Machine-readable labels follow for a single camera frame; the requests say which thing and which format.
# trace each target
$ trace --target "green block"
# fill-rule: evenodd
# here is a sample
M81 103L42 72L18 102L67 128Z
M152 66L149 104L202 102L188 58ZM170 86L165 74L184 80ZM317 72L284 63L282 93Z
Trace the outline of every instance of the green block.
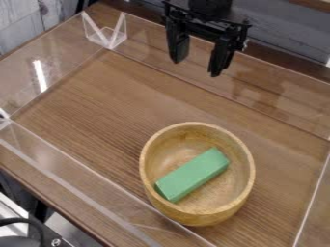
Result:
M165 175L156 184L158 193L177 203L196 189L226 171L230 161L225 154L212 148Z

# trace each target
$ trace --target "white wall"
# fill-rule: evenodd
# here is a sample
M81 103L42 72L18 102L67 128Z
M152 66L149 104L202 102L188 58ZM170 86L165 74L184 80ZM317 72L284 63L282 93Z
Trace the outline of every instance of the white wall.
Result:
M78 1L43 0L49 11L42 15L38 0L0 0L0 55L70 18Z

